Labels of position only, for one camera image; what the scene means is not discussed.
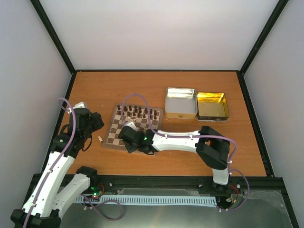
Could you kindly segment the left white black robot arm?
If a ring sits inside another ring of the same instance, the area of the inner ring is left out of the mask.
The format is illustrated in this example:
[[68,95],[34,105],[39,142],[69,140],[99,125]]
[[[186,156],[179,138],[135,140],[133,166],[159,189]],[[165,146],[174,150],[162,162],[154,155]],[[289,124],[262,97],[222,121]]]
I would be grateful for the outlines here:
[[66,172],[92,133],[104,126],[98,112],[87,108],[74,109],[51,145],[48,162],[36,188],[21,209],[13,210],[10,219],[17,228],[58,228],[67,209],[85,190],[98,188],[97,170],[80,167],[73,179],[60,190]]

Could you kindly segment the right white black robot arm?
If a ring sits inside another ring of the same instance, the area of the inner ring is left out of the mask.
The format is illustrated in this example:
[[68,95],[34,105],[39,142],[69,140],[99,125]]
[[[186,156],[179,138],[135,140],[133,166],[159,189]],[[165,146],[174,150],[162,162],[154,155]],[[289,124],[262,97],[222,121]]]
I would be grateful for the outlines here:
[[125,125],[118,135],[127,151],[139,151],[147,155],[156,152],[177,150],[197,154],[203,162],[212,169],[212,179],[215,184],[228,184],[231,164],[230,145],[237,144],[234,140],[224,137],[213,128],[203,126],[199,131],[187,133],[169,133],[149,129],[145,132],[136,127]]

